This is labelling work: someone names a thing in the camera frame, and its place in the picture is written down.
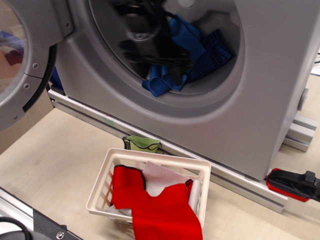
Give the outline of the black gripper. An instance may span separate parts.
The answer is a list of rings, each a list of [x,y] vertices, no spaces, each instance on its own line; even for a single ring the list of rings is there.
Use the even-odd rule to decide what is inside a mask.
[[[127,39],[118,46],[124,57],[132,63],[133,71],[147,79],[151,64],[170,67],[173,82],[183,85],[183,76],[193,66],[188,50],[176,44],[167,23],[129,24],[125,28]]]

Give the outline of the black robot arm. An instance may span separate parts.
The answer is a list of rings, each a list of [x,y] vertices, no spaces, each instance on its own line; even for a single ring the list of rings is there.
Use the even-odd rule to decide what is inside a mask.
[[[168,67],[173,82],[180,86],[183,74],[193,66],[189,51],[172,37],[163,0],[110,0],[109,4],[125,23],[128,40],[118,46],[134,71],[147,77],[151,65]]]

